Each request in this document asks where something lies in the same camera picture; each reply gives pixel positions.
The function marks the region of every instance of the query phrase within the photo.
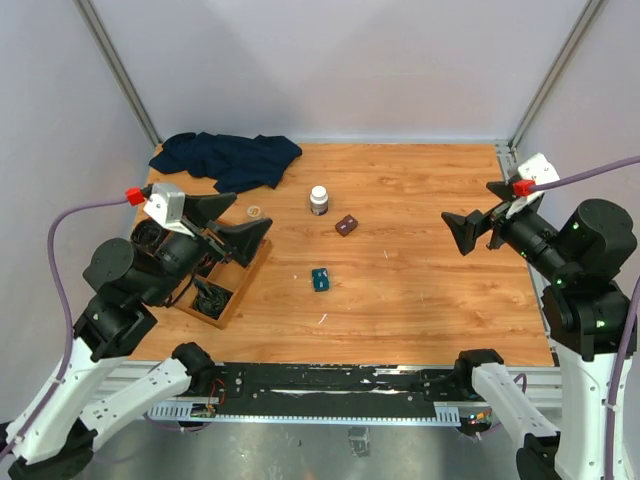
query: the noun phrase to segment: red connector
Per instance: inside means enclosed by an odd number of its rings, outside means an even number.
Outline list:
[[[531,195],[531,187],[534,186],[536,182],[533,180],[520,180],[513,184],[513,193],[516,197],[528,197]]]
[[[127,190],[126,196],[127,196],[127,200],[129,200],[129,203],[134,207],[136,205],[140,205],[141,203],[144,203],[146,200],[146,198],[142,194],[142,191],[140,190],[140,187],[130,188],[129,190]]]

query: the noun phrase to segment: dark blue cloth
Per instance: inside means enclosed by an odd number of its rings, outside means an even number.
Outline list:
[[[161,173],[186,170],[193,177],[215,178],[218,192],[240,193],[261,185],[276,188],[300,155],[300,147],[286,137],[181,133],[164,142],[149,165]]]

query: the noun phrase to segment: gray floor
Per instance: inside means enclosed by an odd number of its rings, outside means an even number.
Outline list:
[[[335,425],[214,424],[183,435],[140,421],[113,438],[83,478],[518,479],[515,448],[502,429],[474,441],[453,428],[370,427],[367,457],[354,455],[348,432]]]

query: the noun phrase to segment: teal small box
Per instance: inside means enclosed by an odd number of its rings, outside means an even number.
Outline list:
[[[314,268],[311,270],[313,289],[316,292],[326,292],[329,290],[329,272],[326,268]]]

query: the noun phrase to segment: white bracket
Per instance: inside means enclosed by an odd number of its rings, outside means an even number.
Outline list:
[[[559,429],[547,420],[522,393],[507,370],[499,363],[485,363],[473,369],[473,389],[485,399],[518,448],[524,437],[554,437]]]
[[[182,223],[185,194],[172,183],[154,183],[144,212],[162,228],[193,237]]]
[[[531,158],[529,158],[529,160],[520,165],[518,167],[518,174],[523,180],[535,181],[536,185],[542,185],[544,183],[550,183],[555,182],[556,180],[560,180],[558,172],[556,172],[554,166],[551,165],[547,161],[547,158],[541,153],[536,153]],[[531,195],[520,197],[511,202],[511,206],[509,207],[509,211],[506,215],[507,218],[511,218],[524,207],[533,203],[543,193],[544,192],[534,192]]]
[[[92,353],[82,339],[76,338],[73,341],[69,367],[58,389],[24,438],[16,438],[16,433],[44,397],[51,382],[57,381],[55,375],[60,368],[60,362],[53,370],[50,381],[40,389],[29,407],[7,427],[7,443],[15,440],[13,454],[16,458],[22,457],[27,465],[31,465],[57,455],[67,441],[69,430],[84,406],[91,400],[93,393],[102,381],[127,358],[107,358],[94,363],[91,361]]]
[[[102,448],[117,432],[158,402],[184,393],[190,383],[186,367],[170,358],[119,392],[87,405],[80,420],[87,429],[98,432],[93,439],[93,451]]]
[[[600,480],[604,476],[607,394],[615,353],[596,355],[592,362],[555,343],[562,373],[562,435],[556,472],[569,480]],[[616,407],[613,448],[614,478],[627,479],[623,446],[623,405],[631,359],[624,362]]]

